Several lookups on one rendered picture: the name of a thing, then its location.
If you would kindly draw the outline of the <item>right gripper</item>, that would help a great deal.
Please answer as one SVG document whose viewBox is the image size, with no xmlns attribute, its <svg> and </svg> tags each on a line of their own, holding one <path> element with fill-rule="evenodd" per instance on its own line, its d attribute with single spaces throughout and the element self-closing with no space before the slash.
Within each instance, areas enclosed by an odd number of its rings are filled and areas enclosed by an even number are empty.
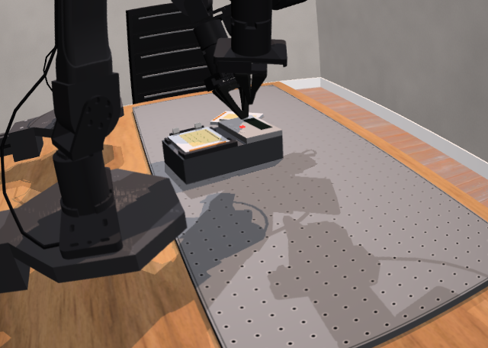
<svg viewBox="0 0 488 348">
<path fill-rule="evenodd" d="M 271 39 L 271 19 L 272 16 L 250 27 L 247 22 L 231 17 L 231 38 L 217 40 L 213 55 L 216 72 L 233 73 L 248 105 L 253 104 L 256 92 L 267 77 L 267 64 L 287 66 L 286 41 Z M 252 84 L 249 73 L 252 73 Z"/>
</svg>

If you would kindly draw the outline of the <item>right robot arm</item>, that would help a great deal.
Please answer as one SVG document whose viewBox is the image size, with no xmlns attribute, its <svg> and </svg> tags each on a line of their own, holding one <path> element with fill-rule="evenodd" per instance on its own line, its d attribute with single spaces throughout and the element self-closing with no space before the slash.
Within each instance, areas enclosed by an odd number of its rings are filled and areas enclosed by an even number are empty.
<svg viewBox="0 0 488 348">
<path fill-rule="evenodd" d="M 272 10 L 305 1 L 231 0 L 231 17 L 254 27 Z M 115 253 L 123 243 L 102 150 L 120 117 L 120 82 L 108 43 L 107 0 L 56 0 L 56 14 L 51 140 L 62 196 L 59 250 L 63 259 Z"/>
</svg>

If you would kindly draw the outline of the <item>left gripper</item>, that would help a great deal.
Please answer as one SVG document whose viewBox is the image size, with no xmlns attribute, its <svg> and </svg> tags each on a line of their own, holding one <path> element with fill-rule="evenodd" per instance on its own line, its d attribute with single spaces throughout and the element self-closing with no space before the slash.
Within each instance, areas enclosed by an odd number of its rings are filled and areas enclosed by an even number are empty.
<svg viewBox="0 0 488 348">
<path fill-rule="evenodd" d="M 235 80 L 233 73 L 219 73 L 216 72 L 216 65 L 214 64 L 214 51 L 216 45 L 208 47 L 202 51 L 211 76 L 204 80 L 207 91 L 218 97 L 225 105 L 227 105 L 241 120 L 249 116 L 249 105 L 246 96 L 239 83 Z M 206 53 L 205 53 L 206 52 Z M 230 76 L 229 76 L 230 75 Z M 225 82 L 223 82 L 223 80 Z M 229 91 L 239 89 L 242 110 L 234 102 L 229 94 Z"/>
</svg>

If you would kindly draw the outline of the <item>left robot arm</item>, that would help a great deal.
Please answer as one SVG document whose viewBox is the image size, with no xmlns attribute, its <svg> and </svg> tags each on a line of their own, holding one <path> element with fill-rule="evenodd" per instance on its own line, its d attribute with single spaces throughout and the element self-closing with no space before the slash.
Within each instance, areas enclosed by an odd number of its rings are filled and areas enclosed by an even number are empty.
<svg viewBox="0 0 488 348">
<path fill-rule="evenodd" d="M 194 29 L 194 34 L 201 50 L 216 45 L 219 38 L 228 38 L 221 21 L 223 21 L 227 32 L 231 36 L 231 4 L 213 11 L 211 8 L 213 0 L 171 1 L 184 15 L 187 15 L 190 18 L 191 23 L 222 11 L 222 14 L 198 23 Z"/>
</svg>

